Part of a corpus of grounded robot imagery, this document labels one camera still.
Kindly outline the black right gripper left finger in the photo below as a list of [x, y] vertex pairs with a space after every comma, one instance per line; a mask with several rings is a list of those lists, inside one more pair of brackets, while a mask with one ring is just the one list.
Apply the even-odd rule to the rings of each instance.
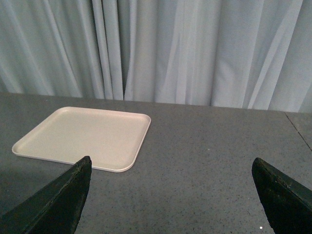
[[0, 218], [2, 234], [73, 234], [88, 196], [92, 161], [83, 157]]

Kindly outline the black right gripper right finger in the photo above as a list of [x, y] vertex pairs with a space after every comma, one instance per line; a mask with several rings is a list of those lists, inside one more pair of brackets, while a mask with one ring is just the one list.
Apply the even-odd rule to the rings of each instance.
[[276, 234], [312, 232], [312, 191], [256, 158], [252, 176], [268, 222]]

